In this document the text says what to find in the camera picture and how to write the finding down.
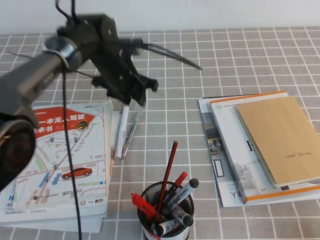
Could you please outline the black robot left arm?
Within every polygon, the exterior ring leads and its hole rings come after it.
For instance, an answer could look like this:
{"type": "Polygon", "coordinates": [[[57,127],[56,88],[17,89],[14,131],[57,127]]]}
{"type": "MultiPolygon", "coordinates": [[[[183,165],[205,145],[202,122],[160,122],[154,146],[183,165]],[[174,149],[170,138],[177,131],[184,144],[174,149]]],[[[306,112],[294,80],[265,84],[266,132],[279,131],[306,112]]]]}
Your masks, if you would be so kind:
{"type": "Polygon", "coordinates": [[[78,70],[92,61],[99,75],[92,85],[109,97],[143,106],[146,89],[159,83],[137,72],[131,56],[143,41],[120,39],[115,21],[104,15],[79,15],[45,42],[45,50],[0,78],[0,187],[4,189],[29,164],[39,121],[33,102],[57,75],[78,70]]]}

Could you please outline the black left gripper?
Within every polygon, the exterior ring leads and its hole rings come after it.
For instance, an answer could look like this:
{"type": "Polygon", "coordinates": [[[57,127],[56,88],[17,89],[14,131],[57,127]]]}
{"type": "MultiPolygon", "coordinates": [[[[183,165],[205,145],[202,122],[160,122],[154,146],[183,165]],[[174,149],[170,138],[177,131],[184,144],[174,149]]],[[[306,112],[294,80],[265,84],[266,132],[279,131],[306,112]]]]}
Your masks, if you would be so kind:
{"type": "MultiPolygon", "coordinates": [[[[105,14],[79,15],[77,21],[68,19],[65,26],[56,31],[59,37],[69,40],[73,49],[67,54],[67,68],[76,71],[90,60],[99,76],[92,79],[92,84],[107,90],[112,100],[111,149],[115,150],[119,125],[124,104],[135,100],[140,106],[146,104],[146,90],[157,91],[159,83],[136,70],[131,56],[142,40],[120,39],[115,21],[105,14]]],[[[137,130],[144,109],[135,115],[133,127],[124,145],[121,159],[128,154],[131,142],[137,130]]]]}

